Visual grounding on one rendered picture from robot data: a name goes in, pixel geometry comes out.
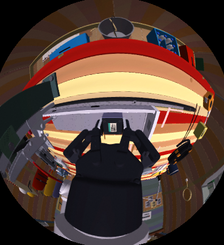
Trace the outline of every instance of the bucket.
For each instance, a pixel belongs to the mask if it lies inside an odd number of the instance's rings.
[[[167,174],[168,175],[173,175],[173,174],[176,174],[177,172],[179,172],[179,169],[178,169],[178,166],[175,164],[170,164],[168,166],[168,169],[166,170]]]
[[[98,30],[103,35],[104,39],[129,39],[134,31],[134,25],[127,19],[113,16],[100,22]]]

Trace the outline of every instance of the red curved edge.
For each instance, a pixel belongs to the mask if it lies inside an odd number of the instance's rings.
[[[48,174],[47,172],[45,172],[42,168],[40,168],[34,161],[33,161],[33,164],[35,165],[35,167],[37,167],[42,173],[44,173],[45,175],[47,175],[48,177],[50,177],[51,179],[59,182],[59,183],[62,183],[61,180],[58,180],[56,179],[55,177],[51,176],[50,174]]]
[[[202,87],[211,92],[214,96],[214,90],[210,88],[210,84],[206,81],[206,79],[203,79],[201,73],[199,73],[196,68],[191,66],[191,64],[189,64],[183,58],[158,45],[133,39],[98,40],[69,49],[60,59],[56,57],[48,62],[45,66],[43,66],[32,77],[32,79],[30,79],[30,81],[24,87],[23,91],[37,85],[37,83],[39,83],[48,75],[72,62],[92,56],[115,53],[137,54],[140,56],[155,58],[157,60],[174,65],[198,81]]]

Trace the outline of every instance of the yellow stripe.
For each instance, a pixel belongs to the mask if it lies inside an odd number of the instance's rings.
[[[203,107],[203,98],[192,90],[165,78],[141,73],[100,73],[74,78],[58,85],[54,101],[96,92],[144,92],[181,99]]]
[[[194,130],[191,130],[188,134],[188,137],[194,136],[193,134]],[[53,132],[53,131],[47,131],[44,130],[44,133],[48,133],[49,137],[52,138],[58,138],[61,140],[68,140],[73,141],[79,134],[72,134],[72,133],[60,133],[60,132]],[[176,133],[166,133],[166,134],[153,134],[151,137],[150,142],[156,143],[156,142],[162,142],[162,141],[170,141],[175,139],[183,139],[186,132],[176,132]],[[107,143],[107,144],[114,144],[114,143],[120,143],[121,135],[106,135],[105,139],[104,137],[101,137],[101,143]]]

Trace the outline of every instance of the red box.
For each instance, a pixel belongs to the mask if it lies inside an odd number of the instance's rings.
[[[185,59],[188,63],[190,63],[195,68],[195,57],[193,54],[193,50],[186,46],[179,46],[180,57]]]

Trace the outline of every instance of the yellow container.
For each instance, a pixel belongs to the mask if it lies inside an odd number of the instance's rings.
[[[28,192],[27,195],[29,195],[29,197],[34,197],[35,195],[33,193]]]
[[[44,188],[44,195],[52,196],[55,185],[56,185],[56,181],[48,177],[47,184],[45,185]]]

